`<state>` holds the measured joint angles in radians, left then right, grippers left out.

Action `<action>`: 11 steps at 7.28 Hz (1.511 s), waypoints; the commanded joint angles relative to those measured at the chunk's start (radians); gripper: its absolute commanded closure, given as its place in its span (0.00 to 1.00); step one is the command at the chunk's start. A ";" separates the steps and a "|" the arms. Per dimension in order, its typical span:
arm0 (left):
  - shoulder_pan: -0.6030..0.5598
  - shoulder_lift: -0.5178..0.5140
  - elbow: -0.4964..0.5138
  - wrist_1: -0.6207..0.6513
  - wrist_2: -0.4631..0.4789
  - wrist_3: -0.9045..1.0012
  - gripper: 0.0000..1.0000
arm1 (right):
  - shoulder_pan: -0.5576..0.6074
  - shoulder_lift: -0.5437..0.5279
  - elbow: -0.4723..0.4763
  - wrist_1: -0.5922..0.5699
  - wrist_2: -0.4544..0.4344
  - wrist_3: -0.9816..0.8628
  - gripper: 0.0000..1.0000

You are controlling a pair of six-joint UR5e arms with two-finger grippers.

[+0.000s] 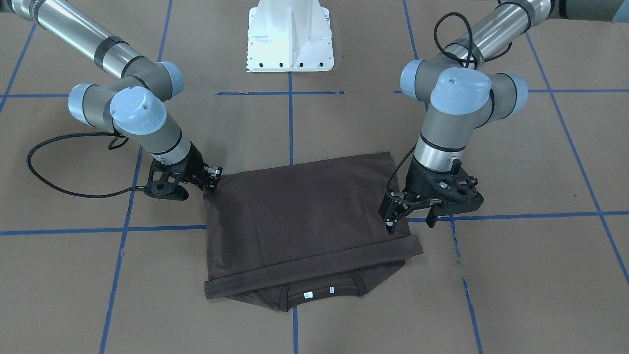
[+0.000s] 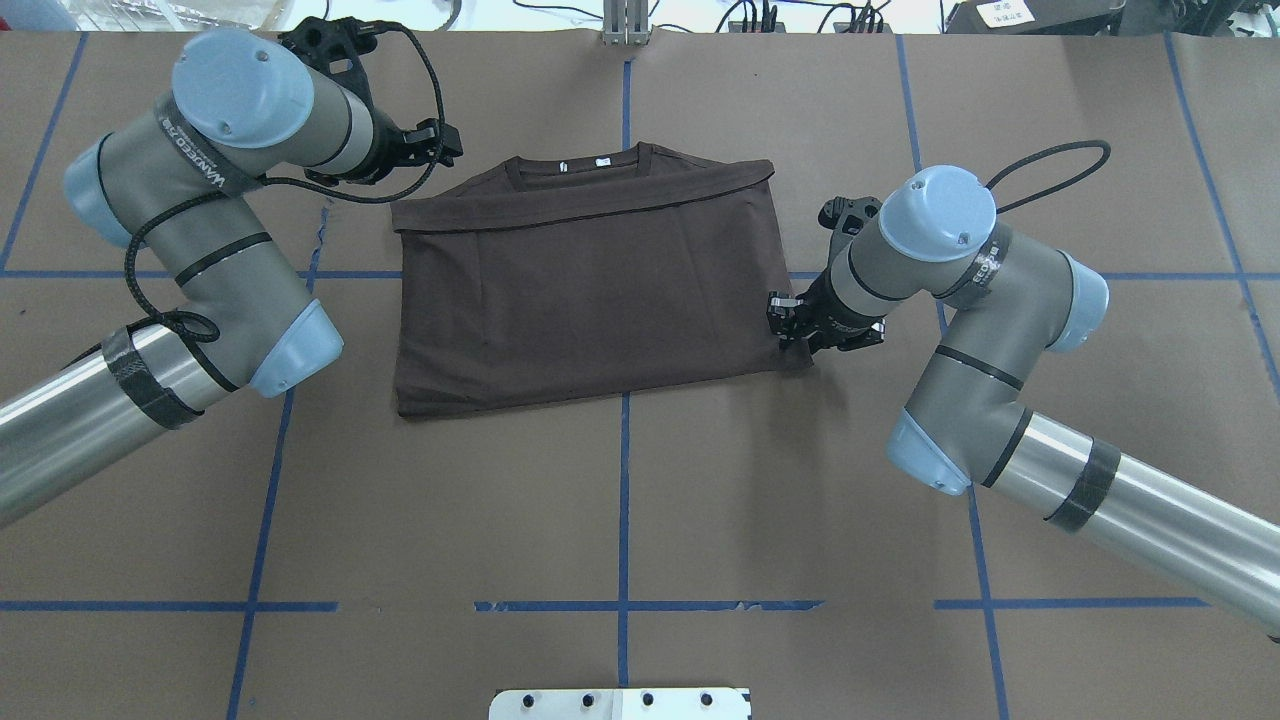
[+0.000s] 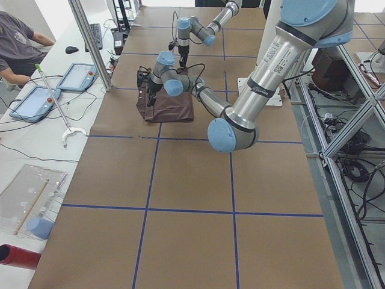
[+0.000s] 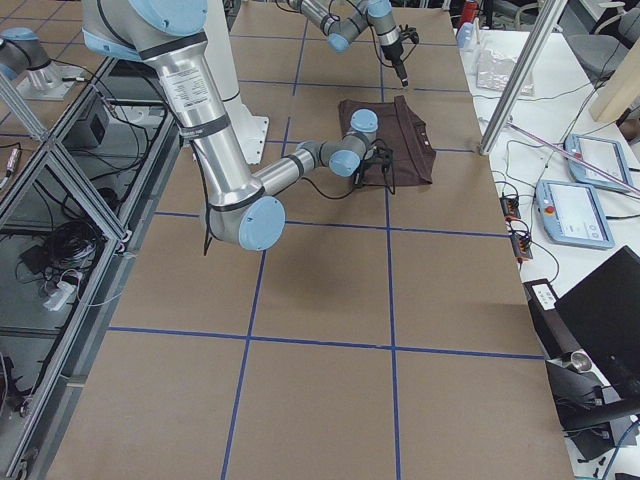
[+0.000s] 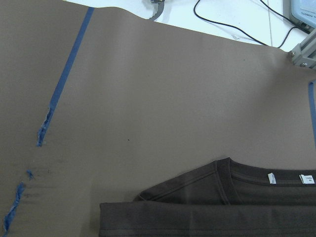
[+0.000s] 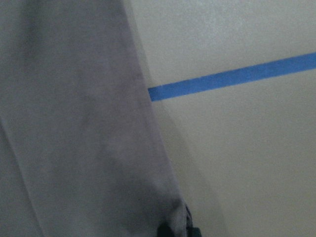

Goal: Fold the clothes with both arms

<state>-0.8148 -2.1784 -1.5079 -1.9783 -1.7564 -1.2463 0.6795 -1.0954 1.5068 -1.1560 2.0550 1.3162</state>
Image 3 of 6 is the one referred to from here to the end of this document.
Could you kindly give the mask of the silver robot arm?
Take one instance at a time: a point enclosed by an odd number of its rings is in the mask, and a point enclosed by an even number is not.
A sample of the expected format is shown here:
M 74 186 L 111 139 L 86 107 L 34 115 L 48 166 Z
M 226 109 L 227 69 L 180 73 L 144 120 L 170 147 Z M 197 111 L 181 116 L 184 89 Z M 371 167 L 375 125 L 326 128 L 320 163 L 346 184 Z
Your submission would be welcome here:
M 248 76 L 236 102 L 219 98 L 199 77 L 178 73 L 170 51 L 159 53 L 147 78 L 149 104 L 160 89 L 176 97 L 191 93 L 215 117 L 208 126 L 208 140 L 218 152 L 233 152 L 255 144 L 259 137 L 256 118 L 300 55 L 312 48 L 329 48 L 350 41 L 354 1 L 282 1 L 276 36 L 263 59 Z
M 220 32 L 222 26 L 229 21 L 232 17 L 235 17 L 242 7 L 242 0 L 226 1 L 226 6 L 220 13 L 208 24 L 203 26 L 197 16 L 180 17 L 177 22 L 177 36 L 169 43 L 169 50 L 172 47 L 178 48 L 180 55 L 179 66 L 186 67 L 190 34 L 196 36 L 206 46 L 211 46 L 216 39 L 216 35 Z

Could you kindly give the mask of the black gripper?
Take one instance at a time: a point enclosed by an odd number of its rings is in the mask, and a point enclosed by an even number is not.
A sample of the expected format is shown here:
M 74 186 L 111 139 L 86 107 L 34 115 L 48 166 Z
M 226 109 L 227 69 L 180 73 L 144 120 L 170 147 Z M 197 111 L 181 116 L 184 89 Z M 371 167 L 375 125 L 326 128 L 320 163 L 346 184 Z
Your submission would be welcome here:
M 179 65 L 180 67 L 186 67 L 188 54 L 189 54 L 189 45 L 187 46 L 178 46 L 178 52 L 180 54 Z
M 154 106 L 156 103 L 156 93 L 162 89 L 162 84 L 157 84 L 153 81 L 148 81 L 148 89 L 147 93 L 149 95 L 149 99 L 147 102 L 148 107 Z

